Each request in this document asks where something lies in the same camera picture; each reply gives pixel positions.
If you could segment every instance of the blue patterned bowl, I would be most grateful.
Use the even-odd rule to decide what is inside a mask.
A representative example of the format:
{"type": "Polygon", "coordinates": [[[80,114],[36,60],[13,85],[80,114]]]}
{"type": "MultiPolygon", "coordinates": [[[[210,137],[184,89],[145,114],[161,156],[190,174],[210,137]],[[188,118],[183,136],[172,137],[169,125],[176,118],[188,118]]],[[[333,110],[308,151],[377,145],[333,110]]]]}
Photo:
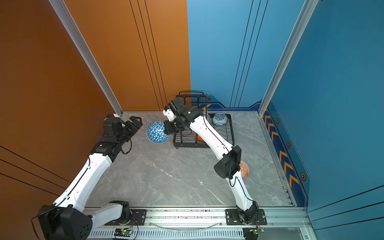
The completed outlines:
{"type": "Polygon", "coordinates": [[[212,123],[218,127],[222,127],[228,123],[228,117],[224,113],[216,113],[212,118],[212,123]]]}
{"type": "Polygon", "coordinates": [[[164,133],[163,122],[153,122],[147,127],[148,139],[156,144],[165,143],[169,139],[169,135],[164,133]]]}

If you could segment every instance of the marble surface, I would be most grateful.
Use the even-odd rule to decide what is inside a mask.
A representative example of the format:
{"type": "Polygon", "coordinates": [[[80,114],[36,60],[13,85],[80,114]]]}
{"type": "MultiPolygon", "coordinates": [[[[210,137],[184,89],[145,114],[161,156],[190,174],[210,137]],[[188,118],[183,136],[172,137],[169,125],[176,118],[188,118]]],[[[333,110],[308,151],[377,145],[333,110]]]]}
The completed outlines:
{"type": "MultiPolygon", "coordinates": [[[[146,136],[147,126],[164,121],[160,112],[125,113],[142,118],[143,126],[132,138],[129,154],[120,153],[92,191],[87,206],[102,206],[112,200],[125,200],[131,206],[227,205],[235,198],[214,165],[211,149],[173,146],[173,136],[154,144],[146,136]]],[[[260,206],[289,205],[256,113],[231,113],[235,144],[242,149],[242,160],[250,167],[244,179],[250,195],[260,206]]],[[[127,151],[130,143],[123,146],[127,151]]]]}

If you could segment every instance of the black metal rack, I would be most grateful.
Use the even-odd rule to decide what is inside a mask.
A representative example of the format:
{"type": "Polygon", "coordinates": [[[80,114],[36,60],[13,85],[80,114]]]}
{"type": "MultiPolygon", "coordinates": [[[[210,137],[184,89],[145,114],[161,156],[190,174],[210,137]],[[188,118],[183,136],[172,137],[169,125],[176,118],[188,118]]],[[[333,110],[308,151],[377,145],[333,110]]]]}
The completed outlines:
{"type": "MultiPolygon", "coordinates": [[[[207,96],[203,92],[179,92],[176,97],[181,97],[184,103],[188,106],[197,106],[199,109],[206,107],[207,96]]],[[[215,115],[214,113],[208,114],[211,118],[215,115]]],[[[232,119],[230,114],[226,114],[228,117],[228,123],[222,127],[218,127],[210,122],[210,125],[230,144],[235,145],[235,136],[233,134],[232,119]]],[[[201,147],[209,148],[208,144],[201,140],[201,138],[190,128],[174,134],[173,145],[176,148],[179,147],[201,147]]]]}

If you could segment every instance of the blue wall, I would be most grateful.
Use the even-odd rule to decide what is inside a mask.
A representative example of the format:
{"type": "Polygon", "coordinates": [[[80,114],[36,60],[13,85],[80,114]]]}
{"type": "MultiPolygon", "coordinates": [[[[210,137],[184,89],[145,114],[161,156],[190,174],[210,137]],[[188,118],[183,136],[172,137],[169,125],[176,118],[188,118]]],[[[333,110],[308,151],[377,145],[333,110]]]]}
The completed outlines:
{"type": "Polygon", "coordinates": [[[320,240],[377,237],[383,223],[348,224],[384,216],[384,187],[363,193],[384,184],[383,16],[383,1],[319,1],[272,98],[309,174],[320,240]]]}
{"type": "Polygon", "coordinates": [[[226,107],[249,107],[260,101],[303,3],[188,0],[191,89],[213,94],[226,107]]]}

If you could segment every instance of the orange wall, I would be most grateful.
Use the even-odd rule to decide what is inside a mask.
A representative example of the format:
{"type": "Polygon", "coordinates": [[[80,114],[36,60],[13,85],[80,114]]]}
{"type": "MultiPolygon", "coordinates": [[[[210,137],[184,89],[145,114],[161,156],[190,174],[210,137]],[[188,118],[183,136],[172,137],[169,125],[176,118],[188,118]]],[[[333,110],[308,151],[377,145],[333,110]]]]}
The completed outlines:
{"type": "Polygon", "coordinates": [[[186,0],[65,4],[123,110],[162,110],[190,90],[186,0]]]}
{"type": "MultiPolygon", "coordinates": [[[[113,109],[48,0],[0,9],[0,145],[72,181],[113,109]]],[[[0,159],[69,185],[2,148],[0,159]]],[[[64,189],[2,161],[0,173],[53,193],[0,175],[1,239],[35,239],[29,220],[64,189]]]]}

